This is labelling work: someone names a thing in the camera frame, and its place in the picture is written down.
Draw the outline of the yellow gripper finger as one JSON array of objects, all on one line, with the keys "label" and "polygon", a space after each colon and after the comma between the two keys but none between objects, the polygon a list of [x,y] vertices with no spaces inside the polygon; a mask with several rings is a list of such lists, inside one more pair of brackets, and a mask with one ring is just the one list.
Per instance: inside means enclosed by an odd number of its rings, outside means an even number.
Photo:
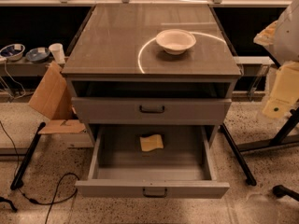
[{"label": "yellow gripper finger", "polygon": [[270,119],[282,118],[299,100],[299,62],[285,62],[276,79],[262,113]]}]

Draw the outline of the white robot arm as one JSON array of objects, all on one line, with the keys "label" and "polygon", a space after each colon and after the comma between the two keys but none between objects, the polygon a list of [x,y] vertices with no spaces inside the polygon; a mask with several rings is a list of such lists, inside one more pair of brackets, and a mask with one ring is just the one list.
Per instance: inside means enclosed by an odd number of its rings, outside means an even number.
[{"label": "white robot arm", "polygon": [[293,0],[254,38],[280,65],[262,113],[279,119],[299,100],[299,0]]}]

